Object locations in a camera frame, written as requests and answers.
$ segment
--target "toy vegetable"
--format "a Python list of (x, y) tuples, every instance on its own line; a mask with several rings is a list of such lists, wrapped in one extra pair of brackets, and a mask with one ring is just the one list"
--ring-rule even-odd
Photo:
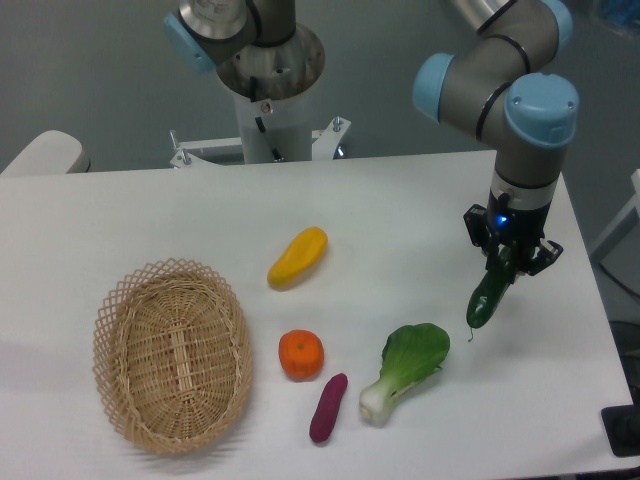
[(291, 330), (280, 338), (278, 356), (283, 370), (294, 380), (314, 377), (324, 363), (324, 348), (315, 333)]
[(471, 294), (467, 307), (467, 324), (471, 328), (480, 328), (489, 321), (513, 283), (517, 269), (512, 257), (511, 249), (504, 247)]
[(449, 335), (431, 323), (405, 325), (387, 338), (380, 379), (360, 393), (360, 413), (375, 426), (391, 416), (402, 394), (441, 370)]
[(273, 288), (283, 289), (322, 258), (329, 239), (319, 227), (309, 227), (298, 234), (267, 274)]
[(342, 396), (347, 390), (348, 384), (347, 376), (344, 373), (339, 373), (325, 385), (309, 427), (309, 437), (313, 443), (323, 443), (329, 439), (338, 418)]

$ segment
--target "purple sweet potato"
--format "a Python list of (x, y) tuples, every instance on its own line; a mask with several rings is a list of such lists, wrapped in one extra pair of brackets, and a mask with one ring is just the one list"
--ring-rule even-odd
[(347, 376), (339, 373), (325, 385), (309, 427), (309, 436), (314, 443), (323, 443), (329, 439), (348, 383)]

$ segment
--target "bok choy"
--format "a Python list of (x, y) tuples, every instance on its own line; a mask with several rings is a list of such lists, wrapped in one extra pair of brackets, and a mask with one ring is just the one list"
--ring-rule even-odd
[(449, 335), (431, 323), (405, 325), (387, 338), (380, 379), (360, 393), (360, 413), (383, 426), (402, 394), (441, 370), (449, 353)]

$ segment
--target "metal bolt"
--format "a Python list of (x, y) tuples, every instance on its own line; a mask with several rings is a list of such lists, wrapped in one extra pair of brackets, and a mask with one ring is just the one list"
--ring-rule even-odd
[(333, 131), (334, 132), (339, 132), (340, 131), (340, 127), (342, 126), (344, 122), (342, 121), (342, 119), (340, 117), (336, 117), (333, 119)]
[(185, 165), (191, 165), (191, 157), (189, 156), (189, 152), (187, 152), (186, 148), (182, 149), (182, 161)]
[(178, 151), (178, 149), (180, 148), (180, 142), (178, 141), (178, 136), (176, 135), (176, 131), (170, 130), (169, 136), (171, 137), (171, 143), (173, 144), (173, 149), (175, 151)]

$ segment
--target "white chair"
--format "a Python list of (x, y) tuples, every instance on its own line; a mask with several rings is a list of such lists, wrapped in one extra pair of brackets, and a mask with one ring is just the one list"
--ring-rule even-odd
[(89, 156), (78, 140), (50, 130), (39, 135), (0, 173), (0, 177), (28, 177), (87, 172)]

